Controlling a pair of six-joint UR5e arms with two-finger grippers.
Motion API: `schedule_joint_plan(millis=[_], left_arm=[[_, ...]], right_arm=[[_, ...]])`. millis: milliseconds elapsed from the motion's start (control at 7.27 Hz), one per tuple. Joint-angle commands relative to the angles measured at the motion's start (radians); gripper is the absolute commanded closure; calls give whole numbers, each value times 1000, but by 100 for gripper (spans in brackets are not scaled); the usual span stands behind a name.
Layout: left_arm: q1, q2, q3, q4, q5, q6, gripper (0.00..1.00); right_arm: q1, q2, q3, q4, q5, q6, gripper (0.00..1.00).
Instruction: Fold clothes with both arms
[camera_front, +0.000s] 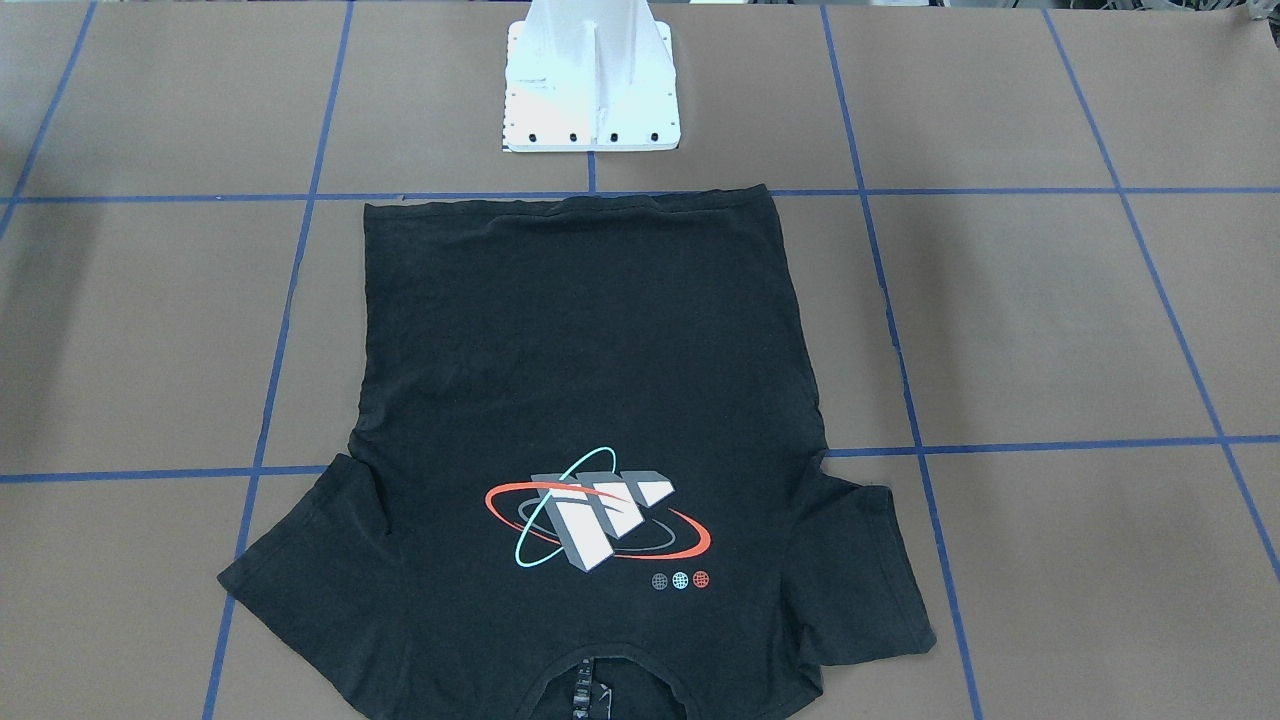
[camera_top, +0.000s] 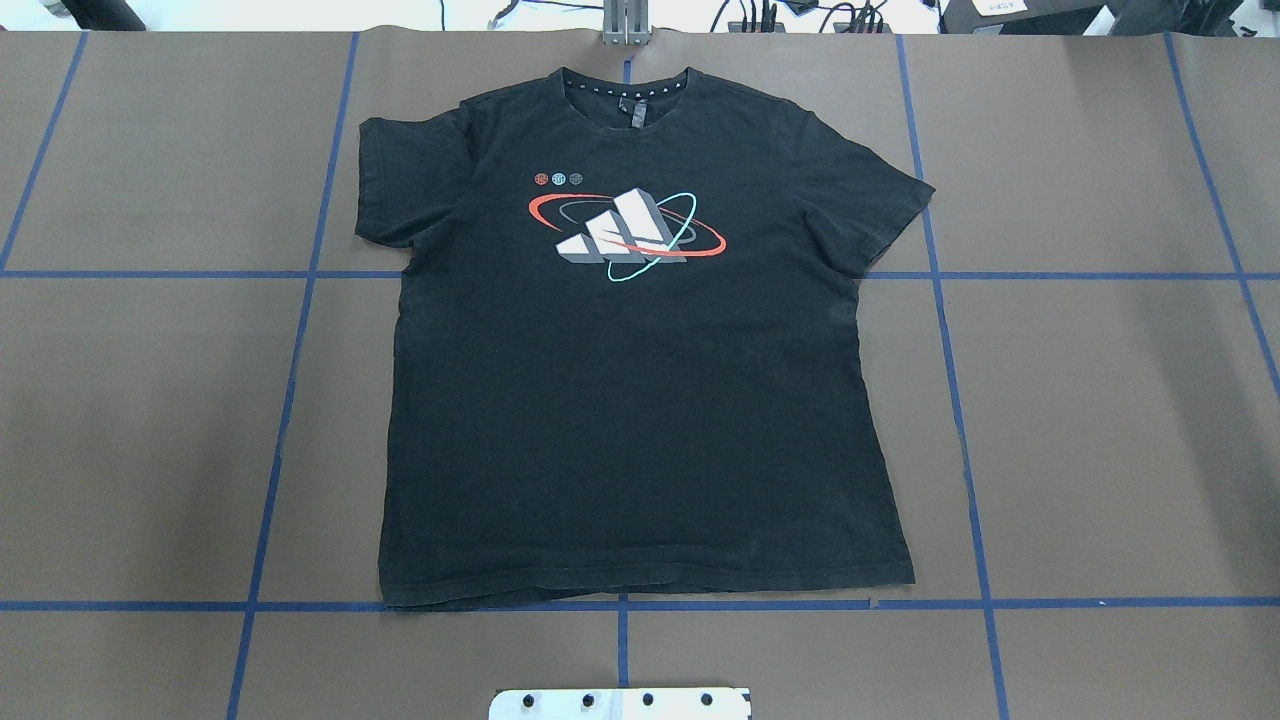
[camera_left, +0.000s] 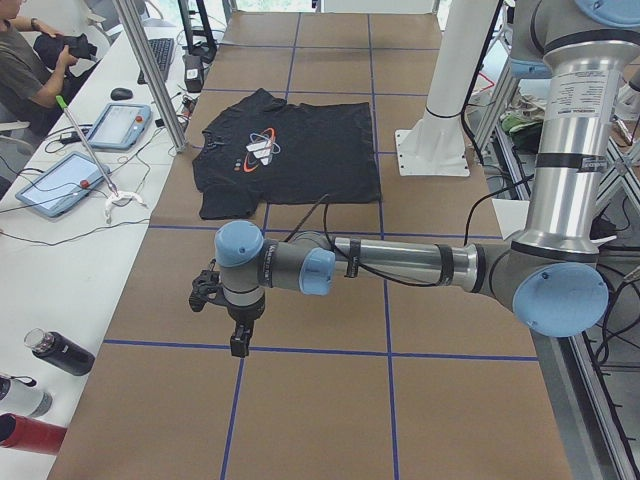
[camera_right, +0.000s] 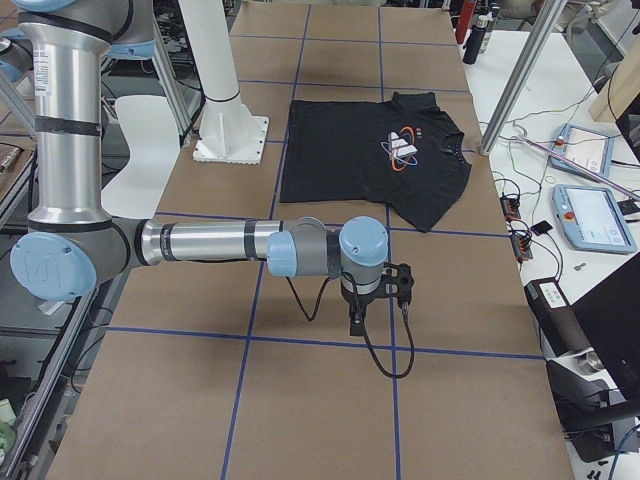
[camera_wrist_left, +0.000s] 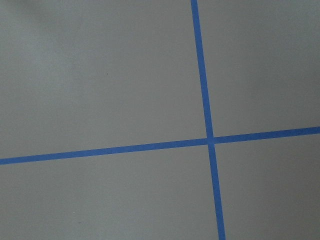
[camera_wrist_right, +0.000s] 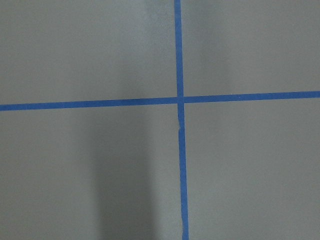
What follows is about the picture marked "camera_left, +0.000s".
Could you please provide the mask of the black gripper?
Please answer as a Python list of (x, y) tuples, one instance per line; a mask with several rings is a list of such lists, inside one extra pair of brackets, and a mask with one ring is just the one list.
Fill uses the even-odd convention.
[(230, 351), (233, 357), (247, 357), (250, 354), (251, 328), (265, 311), (265, 299), (251, 305), (238, 306), (229, 304), (227, 311), (237, 323), (230, 337)]

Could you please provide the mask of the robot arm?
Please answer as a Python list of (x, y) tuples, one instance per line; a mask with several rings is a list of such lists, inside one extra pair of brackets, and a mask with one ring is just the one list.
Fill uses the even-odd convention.
[(635, 1), (520, 1), (511, 65), (550, 80), (528, 202), (501, 211), (500, 244), (412, 244), (299, 233), (283, 241), (247, 221), (215, 237), (214, 303), (234, 319), (230, 350), (246, 357), (269, 288), (329, 292), (336, 273), (411, 287), (457, 286), (496, 300), (530, 330), (578, 335), (609, 320), (619, 291), (598, 271), (597, 193), (624, 68), (639, 53)]

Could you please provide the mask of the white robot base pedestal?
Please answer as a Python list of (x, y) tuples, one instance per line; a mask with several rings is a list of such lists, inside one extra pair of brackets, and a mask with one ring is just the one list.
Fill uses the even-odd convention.
[(424, 114), (412, 129), (395, 132), (402, 176), (469, 175), (463, 110), (500, 5), (493, 0), (451, 3)]

